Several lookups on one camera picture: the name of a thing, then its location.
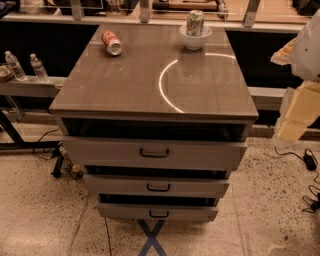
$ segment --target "can in bowl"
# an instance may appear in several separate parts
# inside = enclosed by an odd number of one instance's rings
[[[204,24],[204,14],[200,10],[192,10],[187,17],[186,34],[189,36],[201,36]]]

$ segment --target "drawer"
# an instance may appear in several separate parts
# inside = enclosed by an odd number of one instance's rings
[[[63,137],[74,163],[145,168],[235,170],[244,142],[163,141]]]
[[[117,195],[213,197],[220,199],[224,196],[229,186],[227,180],[172,177],[86,174],[84,180],[92,193]]]
[[[187,207],[163,205],[135,205],[99,203],[97,209],[101,217],[111,219],[162,219],[187,221],[213,221],[217,207]]]

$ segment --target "soda can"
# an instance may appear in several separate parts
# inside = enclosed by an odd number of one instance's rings
[[[121,54],[122,43],[115,33],[105,30],[101,35],[101,40],[110,55],[117,56]]]
[[[201,36],[204,23],[204,14],[200,10],[192,10],[187,17],[186,34],[189,36]]]

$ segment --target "floor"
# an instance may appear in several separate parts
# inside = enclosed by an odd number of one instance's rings
[[[13,120],[14,114],[7,114]],[[14,126],[26,141],[57,128],[42,114],[27,114]],[[44,139],[60,139],[56,131]],[[3,131],[0,141],[10,139]],[[83,180],[68,172],[51,175],[56,158],[37,150],[0,152],[0,255],[319,255],[320,214],[302,210],[316,172],[295,155],[279,156],[272,141],[250,137],[248,150],[213,222],[103,219]],[[299,141],[280,153],[320,159],[319,141]]]

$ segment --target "white bowl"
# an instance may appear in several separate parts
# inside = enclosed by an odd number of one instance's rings
[[[204,25],[202,30],[201,36],[189,36],[186,34],[186,25],[183,25],[179,29],[181,39],[184,43],[184,45],[190,49],[190,50],[198,50],[202,46],[206,44],[208,41],[209,36],[212,33],[212,30],[210,27]]]

